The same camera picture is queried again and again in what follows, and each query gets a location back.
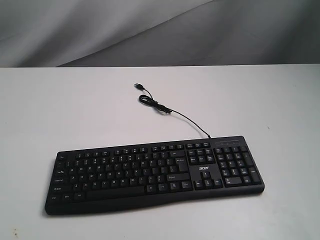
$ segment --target white table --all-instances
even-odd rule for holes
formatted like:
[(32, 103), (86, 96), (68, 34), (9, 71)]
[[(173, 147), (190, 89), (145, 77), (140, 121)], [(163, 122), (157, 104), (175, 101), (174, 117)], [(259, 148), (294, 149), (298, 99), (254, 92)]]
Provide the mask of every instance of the white table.
[[(58, 151), (243, 135), (261, 195), (47, 216)], [(319, 239), (320, 64), (0, 69), (1, 239)]]

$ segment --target space bar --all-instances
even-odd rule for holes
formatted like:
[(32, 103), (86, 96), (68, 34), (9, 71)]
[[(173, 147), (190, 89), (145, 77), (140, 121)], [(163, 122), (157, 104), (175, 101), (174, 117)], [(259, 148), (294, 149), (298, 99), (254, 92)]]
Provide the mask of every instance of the space bar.
[(87, 200), (103, 200), (103, 199), (116, 199), (124, 197), (134, 197), (145, 194), (144, 186), (133, 186), (125, 188), (115, 188), (99, 191), (89, 191), (86, 194)]

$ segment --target black cable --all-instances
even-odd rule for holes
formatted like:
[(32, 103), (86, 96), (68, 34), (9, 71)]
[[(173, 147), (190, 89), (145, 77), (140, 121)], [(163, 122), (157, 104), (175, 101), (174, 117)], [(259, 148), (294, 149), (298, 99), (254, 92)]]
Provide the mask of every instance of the black cable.
[(144, 86), (142, 86), (139, 83), (136, 83), (134, 86), (139, 90), (142, 90), (142, 91), (145, 90), (150, 95), (150, 96), (147, 96), (147, 95), (144, 95), (144, 94), (140, 95), (139, 101), (141, 103), (143, 103), (145, 105), (148, 105), (148, 106), (151, 106), (151, 107), (154, 107), (154, 108), (158, 109), (159, 111), (165, 112), (166, 114), (170, 114), (171, 112), (175, 112), (176, 114), (181, 115), (182, 117), (188, 119), (190, 122), (192, 122), (194, 125), (196, 125), (202, 132), (204, 132), (208, 136), (209, 139), (211, 138), (210, 135), (206, 131), (204, 131), (198, 124), (196, 124), (194, 121), (192, 121), (187, 116), (183, 115), (182, 113), (180, 113), (178, 111), (170, 109), (170, 108), (168, 108), (168, 107), (166, 107), (164, 105), (161, 105), (157, 101), (155, 101), (154, 98), (152, 97), (151, 93), (147, 89), (145, 89)]

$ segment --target computer keyboard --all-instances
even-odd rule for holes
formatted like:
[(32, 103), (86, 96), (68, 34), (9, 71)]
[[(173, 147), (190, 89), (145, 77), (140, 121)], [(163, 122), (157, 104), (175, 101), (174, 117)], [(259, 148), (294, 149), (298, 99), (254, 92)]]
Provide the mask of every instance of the computer keyboard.
[(61, 151), (45, 211), (121, 211), (264, 188), (242, 136)]

